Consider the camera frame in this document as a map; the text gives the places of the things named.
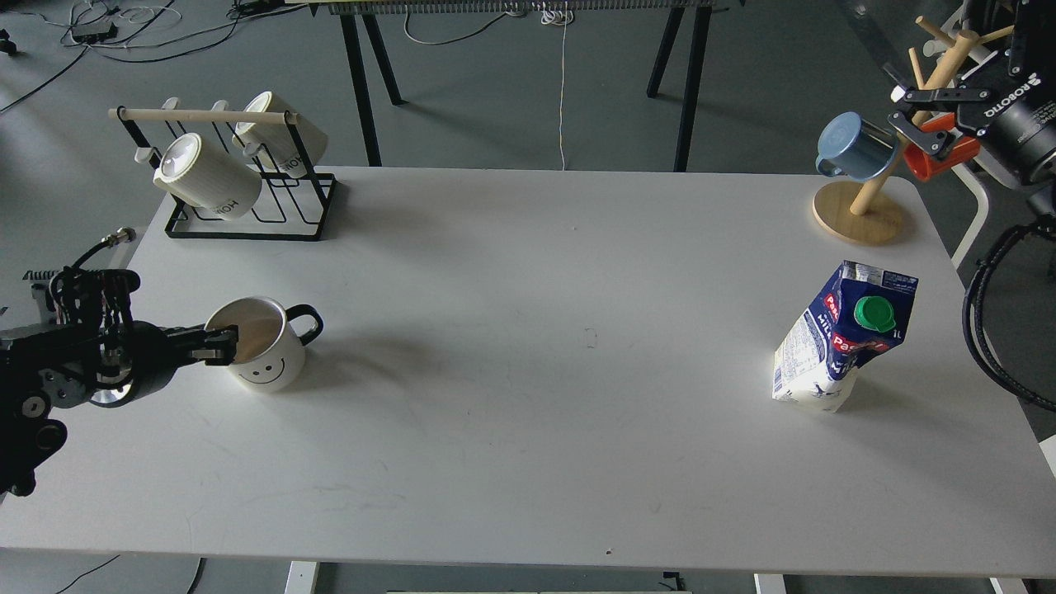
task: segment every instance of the white mug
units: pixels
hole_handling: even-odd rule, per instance
[[[264,91],[253,97],[244,111],[296,112],[289,104],[282,100],[272,91]],[[329,137],[303,115],[297,120],[297,131],[301,135],[301,142],[304,144],[304,150],[308,153],[308,159],[312,160],[313,164],[319,163],[319,159],[326,151]],[[234,126],[234,133],[242,140],[243,144],[257,143],[267,147],[266,151],[262,150],[257,153],[265,169],[286,173],[290,178],[303,178],[308,174],[308,169],[302,163],[301,155],[294,145],[294,138],[285,126],[240,122]],[[239,144],[234,138],[231,138],[231,142],[235,145]]]
[[[225,220],[248,212],[261,193],[259,173],[195,132],[165,149],[154,185]]]
[[[289,320],[312,316],[315,326],[298,336]],[[304,346],[323,331],[323,319],[308,304],[283,309],[269,297],[243,297],[216,310],[206,330],[239,328],[234,361],[227,367],[248,390],[274,392],[297,378],[304,367]]]

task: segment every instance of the green cap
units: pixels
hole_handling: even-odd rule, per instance
[[[894,308],[883,297],[863,297],[854,305],[854,321],[867,330],[887,332],[894,328]]]

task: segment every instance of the gray floor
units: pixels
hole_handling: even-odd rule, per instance
[[[832,116],[855,110],[882,119],[889,109],[890,83],[876,61],[893,48],[898,55],[889,59],[905,63],[902,52],[927,39],[912,18],[924,14],[942,22],[956,2],[724,4],[731,10],[716,14],[712,22],[691,171],[811,172],[817,134]],[[862,10],[855,11],[859,5]],[[70,10],[64,0],[0,6],[40,12],[53,21],[67,19]],[[138,41],[161,41],[225,22],[227,4],[184,0],[173,7],[183,14],[181,22]],[[412,27],[422,38],[444,39],[471,31],[487,18],[422,16],[412,20]],[[659,11],[580,13],[569,26],[564,104],[569,169],[671,168],[687,53],[684,32],[661,97],[647,99],[643,92],[664,19]],[[174,20],[166,15],[157,29]],[[385,165],[539,169],[541,175],[560,175],[553,171],[561,167],[560,29],[544,27],[533,16],[507,18],[473,39],[432,48],[408,41],[401,18],[379,20],[401,91],[411,101],[401,108],[388,105],[367,52]],[[76,56],[77,50],[59,47],[62,29],[37,17],[0,14],[0,27],[24,52],[14,58],[0,55],[0,105]],[[122,34],[131,31],[127,23],[121,25]],[[164,56],[220,39],[223,33],[116,55]],[[19,280],[24,271],[69,263],[118,226],[146,225],[158,206],[159,192],[150,183],[149,169],[132,162],[133,144],[116,122],[106,118],[107,108],[158,107],[173,95],[184,107],[208,108],[220,98],[241,107],[265,89],[277,91],[329,133],[324,165],[365,165],[340,26],[325,10],[316,18],[301,11],[247,22],[216,48],[161,63],[119,63],[89,53],[45,90],[0,115],[0,309],[8,308],[0,327],[35,321],[35,305]],[[165,134],[164,128],[148,129],[158,144]],[[905,170],[897,174],[908,177]],[[989,186],[996,190],[995,211],[966,262],[1008,224],[1031,220],[1023,197]],[[951,174],[919,187],[953,252],[974,215],[973,198]],[[1053,280],[1046,276],[1051,255],[1043,245],[1027,245],[1015,255],[993,289],[988,323],[1007,366],[1042,390],[1056,385],[1048,365],[1048,337],[1056,330]],[[969,268],[962,270],[965,278]],[[1056,415],[1034,408],[1027,415],[1039,439],[1056,433]],[[91,513],[90,504],[86,513]],[[108,558],[0,551],[0,594],[54,592]],[[190,558],[125,555],[71,592],[184,592],[194,567]],[[280,592],[285,571],[283,561],[210,559],[199,592]],[[320,573],[319,592],[665,591],[661,577],[656,572],[604,570],[328,564]],[[754,591],[747,574],[684,577],[696,592]],[[790,576],[787,582],[790,593],[811,594],[989,592],[979,579]],[[1045,589],[1056,591],[1052,584],[1042,584]]]

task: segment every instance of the white table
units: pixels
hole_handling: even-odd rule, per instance
[[[0,546],[1056,577],[1056,481],[968,358],[907,182],[902,239],[867,248],[813,222],[815,177],[331,170],[324,241],[170,240],[165,203],[131,263],[158,324],[315,304],[303,376],[258,395],[197,366],[58,411]],[[844,258],[920,277],[906,342],[836,414],[771,401]]]

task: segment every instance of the smiley face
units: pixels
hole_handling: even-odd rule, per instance
[[[250,384],[257,384],[259,386],[270,384],[276,379],[278,379],[279,377],[282,377],[282,372],[286,371],[286,359],[280,358],[279,363],[281,365],[279,366],[278,371],[276,371],[274,365],[266,365],[264,366],[264,369],[258,369],[252,373],[250,373],[249,377],[246,377],[242,373],[239,374],[239,377],[245,379],[246,382],[249,382]]]

